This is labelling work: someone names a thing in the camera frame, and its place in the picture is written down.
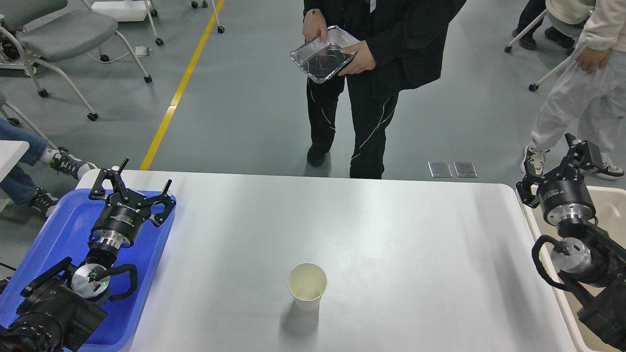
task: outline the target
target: aluminum foil tray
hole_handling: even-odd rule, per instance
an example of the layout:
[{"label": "aluminum foil tray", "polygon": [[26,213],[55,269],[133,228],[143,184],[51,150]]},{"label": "aluminum foil tray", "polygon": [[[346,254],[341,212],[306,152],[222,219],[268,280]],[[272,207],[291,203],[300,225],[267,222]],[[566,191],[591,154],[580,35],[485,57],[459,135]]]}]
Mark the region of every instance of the aluminum foil tray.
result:
[{"label": "aluminum foil tray", "polygon": [[317,37],[291,51],[290,56],[313,82],[322,83],[336,75],[354,57],[354,54],[344,54],[340,50],[358,42],[338,26],[330,26],[326,44]]}]

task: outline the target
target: blue tray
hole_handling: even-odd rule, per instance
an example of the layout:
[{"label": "blue tray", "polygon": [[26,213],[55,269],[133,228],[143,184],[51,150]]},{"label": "blue tray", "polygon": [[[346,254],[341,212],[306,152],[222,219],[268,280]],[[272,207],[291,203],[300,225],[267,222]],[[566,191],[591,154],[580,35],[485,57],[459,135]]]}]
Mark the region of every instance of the blue tray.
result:
[{"label": "blue tray", "polygon": [[[72,264],[78,265],[87,255],[89,251],[87,240],[91,227],[105,204],[101,200],[90,200],[89,192],[88,189],[73,190],[59,201],[24,261],[0,295],[1,325],[7,326],[18,318],[15,311],[24,301],[19,293],[35,277],[65,257],[71,257]],[[159,192],[142,193],[147,197],[159,194]],[[156,205],[152,209],[153,213],[158,213],[162,212],[164,207]],[[79,349],[80,352],[118,351],[131,338],[139,323],[155,270],[172,228],[175,210],[176,208],[160,227],[146,221],[135,245],[120,250],[120,255],[113,266],[130,263],[137,267],[137,291],[126,299],[104,304],[102,308],[108,315]],[[128,274],[112,277],[110,285],[109,289],[113,290],[113,294],[125,292],[130,285]]]}]

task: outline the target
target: hand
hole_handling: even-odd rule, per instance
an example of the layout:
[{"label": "hand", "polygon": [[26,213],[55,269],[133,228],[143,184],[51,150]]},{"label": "hand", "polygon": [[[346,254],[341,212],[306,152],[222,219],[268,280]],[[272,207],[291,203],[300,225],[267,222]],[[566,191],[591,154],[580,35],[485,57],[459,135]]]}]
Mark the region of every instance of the hand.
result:
[{"label": "hand", "polygon": [[588,46],[583,48],[583,51],[578,54],[576,61],[583,71],[587,73],[595,72],[596,68],[601,70],[607,66],[608,56],[611,53],[611,49],[605,50],[593,50]]},{"label": "hand", "polygon": [[341,49],[344,54],[353,53],[356,51],[354,59],[339,72],[339,76],[344,75],[358,75],[363,71],[373,70],[376,67],[376,60],[369,51],[369,47],[365,41],[360,41],[355,45],[346,46]]},{"label": "hand", "polygon": [[328,30],[326,29],[326,19],[322,11],[313,9],[307,12],[306,16],[304,16],[304,23],[302,24],[302,35],[306,41],[319,36],[322,43],[326,44]]}]

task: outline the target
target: person's left hand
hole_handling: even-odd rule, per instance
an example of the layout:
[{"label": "person's left hand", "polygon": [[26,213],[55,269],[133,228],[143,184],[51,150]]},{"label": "person's left hand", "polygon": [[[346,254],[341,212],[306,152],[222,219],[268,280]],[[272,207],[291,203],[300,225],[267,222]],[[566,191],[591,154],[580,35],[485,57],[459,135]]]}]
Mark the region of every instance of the person's left hand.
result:
[{"label": "person's left hand", "polygon": [[341,49],[344,54],[353,53],[356,51],[354,58],[350,63],[339,72],[339,76],[344,75],[357,75],[363,71],[373,70],[376,67],[376,61],[369,51],[369,47],[365,41],[360,41],[355,45],[346,46]]},{"label": "person's left hand", "polygon": [[607,66],[608,56],[611,53],[611,49],[605,50],[594,50],[589,48],[588,46],[584,47],[583,50],[576,57],[576,61],[578,65],[583,71],[587,73],[593,73],[596,68],[600,68],[601,70]]}]

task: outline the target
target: white pants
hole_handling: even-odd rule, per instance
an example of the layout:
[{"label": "white pants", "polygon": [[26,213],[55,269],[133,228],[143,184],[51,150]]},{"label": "white pants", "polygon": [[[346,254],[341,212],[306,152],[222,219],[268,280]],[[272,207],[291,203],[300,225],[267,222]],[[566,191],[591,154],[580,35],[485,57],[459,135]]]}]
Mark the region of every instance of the white pants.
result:
[{"label": "white pants", "polygon": [[[572,54],[585,46],[581,37]],[[567,125],[578,119],[580,140],[600,148],[603,158],[615,148],[626,116],[626,53],[611,50],[607,66],[588,74],[574,61],[554,84],[531,131],[532,147],[548,150],[563,138]]]}]

